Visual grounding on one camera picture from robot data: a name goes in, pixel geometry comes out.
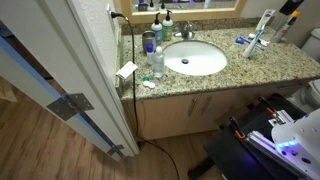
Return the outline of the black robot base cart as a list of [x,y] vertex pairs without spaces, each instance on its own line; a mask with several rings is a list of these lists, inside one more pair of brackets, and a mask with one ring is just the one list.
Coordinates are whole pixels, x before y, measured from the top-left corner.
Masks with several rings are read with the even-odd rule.
[[[267,97],[268,103],[275,110],[285,110],[293,120],[306,113],[286,100],[280,94],[274,93]],[[272,141],[271,128],[268,122],[271,114],[267,112],[268,105],[259,102],[248,105],[249,111],[238,119],[244,133],[253,130],[262,133]],[[216,137],[204,145],[207,158],[187,173],[189,180],[199,180],[209,169],[217,167],[227,180],[298,180],[299,177],[275,162],[272,158],[260,152],[245,140],[235,136],[231,124],[222,129]]]

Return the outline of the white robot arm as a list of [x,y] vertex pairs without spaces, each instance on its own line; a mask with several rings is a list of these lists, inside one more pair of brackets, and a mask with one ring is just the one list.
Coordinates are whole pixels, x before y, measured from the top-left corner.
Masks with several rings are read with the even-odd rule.
[[300,179],[320,180],[320,109],[297,120],[285,110],[272,116],[271,140],[254,130],[246,141]]

